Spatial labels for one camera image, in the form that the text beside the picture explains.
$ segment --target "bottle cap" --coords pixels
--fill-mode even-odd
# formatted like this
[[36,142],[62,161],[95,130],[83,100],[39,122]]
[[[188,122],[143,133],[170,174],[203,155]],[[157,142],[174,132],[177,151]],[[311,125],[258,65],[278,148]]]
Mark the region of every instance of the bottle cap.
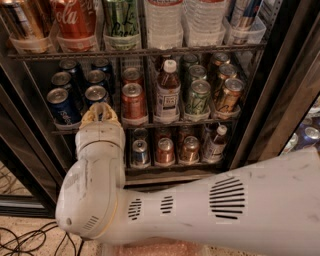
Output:
[[225,125],[219,125],[218,129],[217,129],[217,133],[221,136],[225,135],[227,133],[227,126]]
[[177,70],[177,63],[174,60],[166,60],[163,70],[167,73],[173,73]]

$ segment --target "blue can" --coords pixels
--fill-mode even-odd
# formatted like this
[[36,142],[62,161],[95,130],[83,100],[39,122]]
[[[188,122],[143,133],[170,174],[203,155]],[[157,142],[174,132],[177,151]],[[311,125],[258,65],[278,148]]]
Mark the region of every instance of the blue can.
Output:
[[66,59],[59,62],[59,67],[61,71],[68,72],[71,75],[81,94],[84,95],[86,90],[86,80],[81,64],[77,60]]
[[64,88],[55,88],[47,94],[50,111],[59,124],[72,125],[81,121],[72,95]]
[[111,61],[104,58],[95,59],[91,63],[91,69],[101,70],[106,74],[106,79],[108,80],[108,83],[109,83],[110,93],[115,94],[116,92],[115,78],[114,78],[114,71],[113,71]]
[[62,71],[55,73],[51,78],[51,89],[63,88],[68,91],[68,93],[74,99],[76,107],[79,111],[83,109],[84,103],[82,100],[79,88],[72,80],[71,75],[68,72]]

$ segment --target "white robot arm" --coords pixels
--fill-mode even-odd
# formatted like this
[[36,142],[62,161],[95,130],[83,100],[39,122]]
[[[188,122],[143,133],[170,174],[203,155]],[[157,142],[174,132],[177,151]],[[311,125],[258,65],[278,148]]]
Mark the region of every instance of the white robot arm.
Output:
[[57,204],[58,225],[101,243],[166,237],[267,255],[320,255],[320,160],[315,149],[156,193],[123,189],[116,121],[77,134],[78,162]]

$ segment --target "vent slot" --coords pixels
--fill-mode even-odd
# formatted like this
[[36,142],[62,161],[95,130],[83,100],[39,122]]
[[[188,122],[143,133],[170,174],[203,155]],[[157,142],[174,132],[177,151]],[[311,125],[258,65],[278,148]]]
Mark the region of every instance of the vent slot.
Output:
[[99,218],[91,216],[90,220],[83,226],[86,230],[91,230],[99,221]]
[[160,211],[162,214],[169,214],[172,212],[173,209],[173,197],[172,196],[165,196],[161,201]]
[[131,220],[137,220],[141,213],[142,201],[140,198],[132,201],[128,208],[128,218]]
[[246,207],[243,183],[231,177],[216,182],[209,191],[210,211],[217,218],[237,220]]

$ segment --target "refrigerator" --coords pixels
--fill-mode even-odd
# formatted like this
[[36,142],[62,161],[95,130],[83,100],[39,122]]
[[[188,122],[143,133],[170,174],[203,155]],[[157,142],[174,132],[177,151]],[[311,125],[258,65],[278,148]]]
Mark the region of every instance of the refrigerator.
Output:
[[[147,129],[150,139],[151,160],[146,168],[135,168],[131,162],[132,137],[137,127],[122,123],[126,133],[125,184],[127,189],[138,191],[168,188],[265,159],[258,149],[267,150],[268,158],[276,156],[280,154],[294,129],[304,118],[308,107],[314,103],[317,97],[315,93],[308,93],[308,97],[305,97],[299,90],[302,90],[302,78],[310,77],[308,66],[303,63],[316,65],[310,60],[315,57],[316,49],[313,50],[308,44],[316,40],[316,36],[313,37],[313,35],[319,32],[318,1],[264,0],[258,16],[265,26],[265,33],[259,43],[199,47],[187,46],[184,41],[181,47],[164,50],[148,47],[144,3],[141,0],[137,2],[141,47],[129,51],[106,50],[100,35],[100,50],[70,53],[59,49],[58,52],[44,54],[18,53],[10,46],[10,29],[6,19],[1,17],[0,160],[3,165],[1,172],[5,171],[1,175],[9,182],[8,185],[5,184],[6,188],[11,186],[12,181],[19,183],[19,186],[21,184],[24,188],[6,189],[0,196],[0,204],[3,206],[0,214],[54,218],[55,205],[63,178],[76,161],[74,140],[77,129],[68,131],[57,129],[46,100],[51,78],[58,72],[61,60],[79,61],[86,75],[94,59],[107,58],[111,61],[116,77],[114,108],[120,122],[123,122],[120,100],[122,73],[131,66],[139,67],[143,72],[147,91],[148,119],[139,128]],[[239,115],[227,120],[210,116],[204,120],[190,122],[180,116],[179,120],[169,124],[155,122],[153,96],[150,89],[153,83],[150,67],[155,58],[170,54],[179,60],[181,56],[192,53],[204,59],[204,56],[210,56],[215,52],[230,53],[232,63],[239,68],[240,77],[245,81],[245,93],[239,103],[241,108]],[[311,66],[310,72],[316,75],[317,72]],[[291,109],[293,106],[286,101],[288,95],[290,99],[294,99],[292,95],[300,96],[300,101],[305,103],[297,102],[301,113]],[[295,116],[290,119],[292,124],[287,123],[288,118],[283,113],[291,113]],[[278,123],[274,122],[273,115],[279,119]],[[152,141],[157,128],[170,127],[172,133],[176,135],[174,139],[177,140],[179,128],[182,126],[194,126],[199,137],[203,127],[213,123],[225,124],[228,127],[228,143],[223,151],[223,158],[219,162],[199,161],[191,165],[183,165],[175,161],[172,165],[165,167],[155,164]],[[276,133],[272,134],[274,136],[270,135],[270,128],[267,127],[270,124],[274,125],[274,130],[278,125],[279,129],[282,127],[280,129],[283,132],[282,140],[277,141],[273,138],[278,136]],[[269,150],[265,145],[271,145],[272,140],[276,140],[279,147]],[[6,178],[8,173],[10,173],[10,179]],[[8,195],[8,191],[12,190],[24,193]]]

